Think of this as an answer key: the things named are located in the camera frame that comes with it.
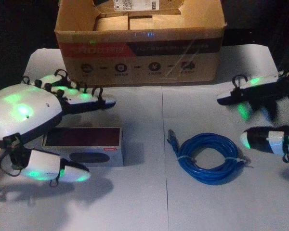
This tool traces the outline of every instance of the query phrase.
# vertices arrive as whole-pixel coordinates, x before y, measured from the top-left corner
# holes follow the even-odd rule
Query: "qr code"
[[[128,11],[128,10],[131,10],[133,5],[131,3],[132,0],[122,0],[123,2],[123,10],[124,11]]]

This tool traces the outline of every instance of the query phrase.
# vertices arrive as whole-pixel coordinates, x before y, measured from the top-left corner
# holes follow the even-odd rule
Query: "speaker image on box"
[[[86,167],[123,166],[121,128],[54,128],[43,138],[43,150]]]

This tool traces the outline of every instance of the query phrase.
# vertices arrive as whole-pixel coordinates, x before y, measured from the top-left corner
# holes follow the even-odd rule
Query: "robotic hand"
[[[246,83],[238,86],[236,80],[242,77]],[[254,78],[248,80],[245,75],[237,75],[232,79],[235,88],[217,96],[220,105],[238,105],[238,111],[247,120],[252,112],[262,110],[274,121],[277,115],[277,103],[289,92],[289,72],[279,76]]]
[[[107,109],[116,104],[113,97],[102,96],[102,88],[96,95],[96,89],[88,93],[86,85],[80,88],[66,71],[58,69],[32,84],[24,77],[23,83],[0,90],[0,148],[5,149],[0,168],[10,176],[23,175],[51,183],[53,180],[58,183],[59,179],[65,182],[89,179],[91,175],[85,166],[60,159],[56,154],[27,149],[24,144],[57,126],[66,114]],[[12,168],[19,170],[16,175],[2,168],[1,163],[8,155]]]
[[[283,161],[289,162],[289,126],[249,128],[242,133],[240,140],[247,148],[282,155]]]

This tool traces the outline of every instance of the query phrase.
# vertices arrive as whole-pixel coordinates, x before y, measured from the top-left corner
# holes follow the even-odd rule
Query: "open cardboard box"
[[[70,77],[89,86],[214,79],[225,28],[220,0],[159,0],[158,8],[118,12],[113,0],[62,0],[55,32]]]

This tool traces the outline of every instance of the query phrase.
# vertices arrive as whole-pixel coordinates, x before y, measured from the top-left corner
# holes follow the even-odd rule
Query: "white tabletop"
[[[64,68],[60,51],[40,49],[31,55],[25,74],[41,78],[57,68]],[[236,74],[276,75],[268,48],[223,47],[211,85],[105,89],[117,98],[114,108],[68,115],[59,126],[123,127],[126,166],[91,168],[89,182],[57,188],[0,172],[0,230],[289,230],[289,164],[280,156],[247,150],[238,140],[244,129],[269,123],[260,113],[246,123],[235,107],[216,102]],[[289,101],[278,105],[282,116],[276,124],[289,124]],[[201,132],[225,135],[253,168],[224,185],[202,184],[179,166],[164,139],[169,128],[180,144]],[[39,140],[28,144],[38,146]],[[197,160],[204,165],[222,161],[211,150]]]

